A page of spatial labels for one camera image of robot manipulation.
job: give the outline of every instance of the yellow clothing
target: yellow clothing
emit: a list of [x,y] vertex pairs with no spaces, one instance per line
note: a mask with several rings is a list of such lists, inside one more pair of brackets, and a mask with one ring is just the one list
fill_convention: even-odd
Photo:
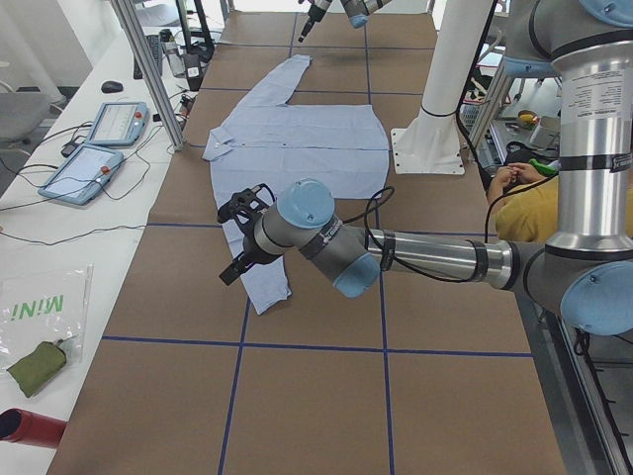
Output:
[[[515,190],[529,185],[517,186]],[[558,177],[504,198],[495,214],[499,239],[545,242],[558,227]],[[633,189],[627,193],[626,234],[633,236]]]

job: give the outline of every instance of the keyboard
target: keyboard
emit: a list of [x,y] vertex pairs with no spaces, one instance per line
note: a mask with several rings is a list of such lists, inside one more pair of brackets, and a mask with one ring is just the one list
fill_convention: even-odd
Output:
[[[162,46],[160,44],[160,37],[158,35],[145,35],[147,45],[151,51],[151,55],[154,58],[156,67],[158,68],[158,74],[162,75]],[[140,72],[140,66],[135,58],[135,69],[132,75],[134,79],[142,79],[142,72]]]

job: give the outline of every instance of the plastic bag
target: plastic bag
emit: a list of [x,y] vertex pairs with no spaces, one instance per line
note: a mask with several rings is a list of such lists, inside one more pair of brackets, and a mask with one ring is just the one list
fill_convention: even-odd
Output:
[[0,380],[43,341],[63,340],[67,364],[81,360],[92,265],[0,281]]

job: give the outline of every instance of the light blue shirt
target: light blue shirt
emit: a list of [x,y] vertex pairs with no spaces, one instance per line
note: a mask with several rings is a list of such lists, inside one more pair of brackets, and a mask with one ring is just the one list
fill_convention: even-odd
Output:
[[[314,178],[338,199],[366,199],[385,185],[389,143],[370,105],[289,106],[311,58],[296,54],[242,98],[212,129],[203,158],[211,163],[219,206],[232,193],[266,183],[278,195],[294,181]],[[242,234],[224,225],[233,255]],[[282,259],[242,276],[258,314],[290,295]]]

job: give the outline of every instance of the hand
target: hand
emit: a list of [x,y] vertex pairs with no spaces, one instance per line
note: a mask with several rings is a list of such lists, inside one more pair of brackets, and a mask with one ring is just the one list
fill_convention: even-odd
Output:
[[516,181],[516,170],[510,168],[509,166],[502,166],[497,170],[495,174],[495,178],[493,178],[493,182],[498,184],[501,188],[507,188],[510,183]]
[[511,163],[508,165],[508,168],[511,168],[514,171],[519,183],[536,183],[537,181],[541,181],[545,178],[529,163]]

